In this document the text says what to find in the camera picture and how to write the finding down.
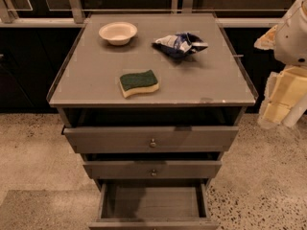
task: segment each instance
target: drawer handle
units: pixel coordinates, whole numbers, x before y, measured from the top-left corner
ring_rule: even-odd
[[[156,175],[157,175],[156,170],[152,170],[152,177],[156,177]]]
[[[154,140],[154,138],[151,140],[151,142],[150,142],[150,147],[152,148],[152,149],[154,149],[155,147],[156,147],[156,142],[155,142],[155,140]]]

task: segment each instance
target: drawer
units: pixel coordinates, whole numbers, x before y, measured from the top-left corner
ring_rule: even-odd
[[[214,230],[201,180],[104,183],[98,216],[90,229]]]
[[[237,126],[108,126],[66,128],[76,153],[226,151]]]
[[[84,162],[92,179],[214,178],[221,161],[93,161]]]

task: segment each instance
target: blue chip bag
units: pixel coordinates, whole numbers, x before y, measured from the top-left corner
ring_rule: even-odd
[[[206,49],[208,44],[194,34],[182,33],[162,37],[153,46],[172,58],[184,58]]]

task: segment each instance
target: floor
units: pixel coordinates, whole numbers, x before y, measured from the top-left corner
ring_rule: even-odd
[[[307,230],[307,116],[265,130],[245,114],[207,190],[219,230]],[[100,194],[56,114],[0,114],[0,229],[88,229]]]

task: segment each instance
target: white bowl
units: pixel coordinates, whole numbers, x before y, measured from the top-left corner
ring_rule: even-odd
[[[107,40],[112,45],[125,45],[135,36],[137,29],[128,22],[114,22],[103,26],[99,30],[101,38]]]

